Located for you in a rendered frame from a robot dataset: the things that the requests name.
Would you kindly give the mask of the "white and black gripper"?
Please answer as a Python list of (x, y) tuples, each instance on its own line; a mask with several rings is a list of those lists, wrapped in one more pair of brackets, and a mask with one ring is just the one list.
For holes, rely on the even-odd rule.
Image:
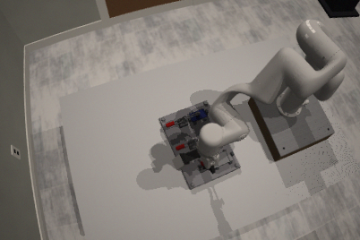
[(203, 157), (200, 157), (201, 160), (203, 160), (203, 169), (208, 169), (212, 174), (216, 173), (215, 172), (215, 167), (214, 166), (217, 166), (219, 164), (219, 154), (217, 155), (217, 160), (213, 160), (213, 159), (206, 159), (206, 158), (203, 158)]

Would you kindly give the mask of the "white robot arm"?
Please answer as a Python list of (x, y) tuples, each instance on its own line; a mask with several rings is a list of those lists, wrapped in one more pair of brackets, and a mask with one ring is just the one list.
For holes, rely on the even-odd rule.
[(176, 170), (183, 169), (198, 157), (215, 161), (220, 147), (241, 141), (248, 135), (249, 126), (230, 103), (239, 93), (266, 105), (277, 99), (278, 111), (289, 118), (300, 114), (300, 105), (309, 104), (306, 98), (311, 95), (325, 101), (335, 93), (344, 80), (347, 57), (333, 42), (329, 30), (320, 21), (303, 21), (297, 28), (296, 40), (305, 58), (294, 49), (283, 47), (253, 81), (233, 85), (219, 95), (210, 107), (210, 116), (215, 123), (201, 128), (197, 149), (172, 159)]

